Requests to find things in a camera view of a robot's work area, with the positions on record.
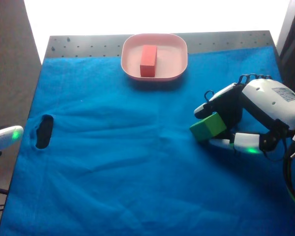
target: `label sticker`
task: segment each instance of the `label sticker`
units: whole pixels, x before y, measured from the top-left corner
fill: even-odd
[[[273,88],[273,90],[287,102],[295,100],[295,94],[288,88]]]

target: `black hole in cloth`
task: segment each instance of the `black hole in cloth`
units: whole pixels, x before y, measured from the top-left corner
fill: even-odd
[[[54,118],[51,115],[43,115],[39,128],[36,130],[38,149],[44,149],[49,145],[54,127]]]

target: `green block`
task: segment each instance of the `green block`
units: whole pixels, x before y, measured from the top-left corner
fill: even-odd
[[[198,142],[211,139],[226,130],[226,125],[219,114],[215,113],[190,126],[191,133]]]

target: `pink tray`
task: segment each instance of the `pink tray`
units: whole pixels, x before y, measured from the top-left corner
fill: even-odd
[[[157,46],[155,77],[141,77],[143,45]],[[140,81],[170,81],[179,77],[188,64],[186,42],[177,35],[143,33],[128,38],[122,49],[121,66],[131,78]]]

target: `white backdrop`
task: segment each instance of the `white backdrop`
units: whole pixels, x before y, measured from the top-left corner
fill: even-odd
[[[25,0],[41,62],[50,35],[270,30],[290,0]]]

